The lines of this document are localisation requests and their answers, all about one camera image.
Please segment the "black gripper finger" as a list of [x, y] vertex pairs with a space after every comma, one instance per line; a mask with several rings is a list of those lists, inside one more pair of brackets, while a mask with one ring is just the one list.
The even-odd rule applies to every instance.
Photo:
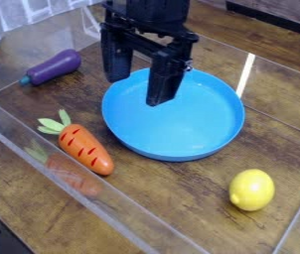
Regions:
[[173, 100], [185, 76], [191, 69], [191, 60], [183, 60], [173, 51], [161, 50], [153, 56], [146, 103], [157, 106]]
[[130, 75], [132, 50], [124, 46], [120, 35], [103, 30], [100, 32], [103, 71], [110, 82], [116, 82]]

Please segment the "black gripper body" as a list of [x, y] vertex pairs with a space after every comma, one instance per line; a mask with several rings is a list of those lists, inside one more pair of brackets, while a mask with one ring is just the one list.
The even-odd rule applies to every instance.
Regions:
[[102, 42], [108, 49], [124, 49], [153, 57], [167, 51], [187, 59], [198, 36], [186, 27], [190, 0], [104, 0]]

